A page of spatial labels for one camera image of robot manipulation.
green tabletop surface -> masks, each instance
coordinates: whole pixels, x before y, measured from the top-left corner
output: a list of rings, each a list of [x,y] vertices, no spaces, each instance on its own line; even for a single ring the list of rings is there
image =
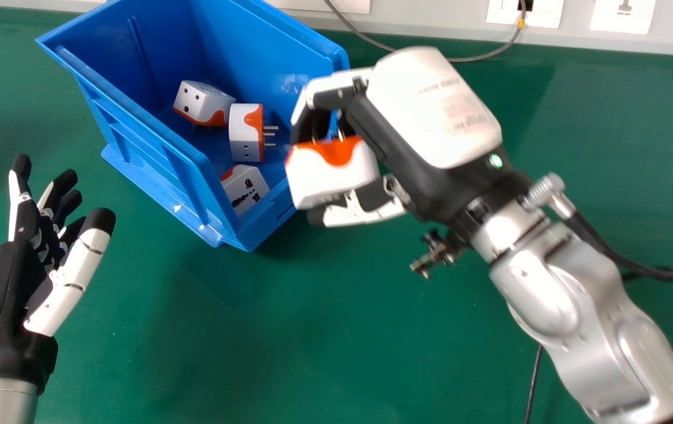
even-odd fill
[[[0,243],[6,172],[32,158],[35,196],[80,175],[83,212],[109,207],[113,241],[65,322],[39,424],[521,422],[536,344],[474,253],[424,281],[428,226],[412,217],[325,229],[302,213],[255,253],[204,244],[100,158],[75,79],[35,37],[75,15],[0,9]],[[383,55],[326,32],[353,67]],[[385,36],[446,54],[496,45]],[[673,266],[673,56],[517,45],[458,65],[501,121],[514,164],[554,171],[625,255]],[[673,284],[634,301],[673,344]],[[545,357],[533,423],[589,422]]]

blue plastic bin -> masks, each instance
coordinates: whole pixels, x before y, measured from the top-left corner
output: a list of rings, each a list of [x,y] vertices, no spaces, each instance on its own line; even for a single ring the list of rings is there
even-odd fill
[[[77,78],[103,158],[208,244],[248,252],[294,213],[283,161],[299,92],[349,67],[344,49],[262,0],[110,0],[37,41]],[[259,166],[271,191],[242,217],[220,182],[234,166],[227,132],[193,131],[172,110],[182,80],[263,104],[280,128]]]

robotic arm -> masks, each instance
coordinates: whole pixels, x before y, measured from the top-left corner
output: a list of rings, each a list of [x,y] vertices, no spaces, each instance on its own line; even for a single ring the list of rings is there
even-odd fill
[[[70,225],[81,204],[68,170],[36,205],[21,155],[9,171],[8,241],[0,244],[0,424],[30,424],[54,372],[53,335],[88,288],[113,233],[111,210],[95,209]]]
[[[333,111],[340,137],[315,141],[328,135]],[[534,183],[516,171],[498,121],[438,50],[406,48],[372,69],[311,81],[292,124],[285,167],[312,223],[376,222],[406,210],[445,226],[444,237],[425,235],[428,253],[412,270],[428,277],[475,250],[594,422],[673,423],[672,348],[630,301],[618,265],[658,279],[673,272],[611,250],[558,176]],[[390,174],[380,177],[377,161]],[[547,218],[547,206],[561,222]]]

white wall socket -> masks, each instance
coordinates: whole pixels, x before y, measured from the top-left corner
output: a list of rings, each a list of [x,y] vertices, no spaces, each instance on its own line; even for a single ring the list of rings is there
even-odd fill
[[[297,11],[331,11],[323,0],[266,0],[270,5],[280,9]],[[334,6],[345,14],[371,13],[371,0],[331,0]]]
[[[486,22],[490,24],[516,24],[522,11],[517,10],[520,0],[489,0]],[[525,13],[525,25],[542,28],[559,28],[565,0],[533,0],[533,11]]]
[[[647,35],[655,6],[655,0],[595,0],[590,29]]]

wall outlet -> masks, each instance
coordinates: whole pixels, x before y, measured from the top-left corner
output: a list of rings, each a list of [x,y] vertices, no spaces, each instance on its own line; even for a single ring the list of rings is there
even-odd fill
[[[323,0],[266,0],[280,9],[297,11],[331,11]],[[371,13],[371,0],[331,0],[337,10],[345,14]]]
[[[590,29],[647,35],[655,0],[595,0]]]
[[[525,25],[559,28],[565,0],[533,0],[533,2],[527,2],[527,6],[530,4],[533,5],[533,10],[525,13]],[[519,6],[520,0],[489,0],[486,22],[490,24],[516,24],[522,13],[522,9],[518,8]]]

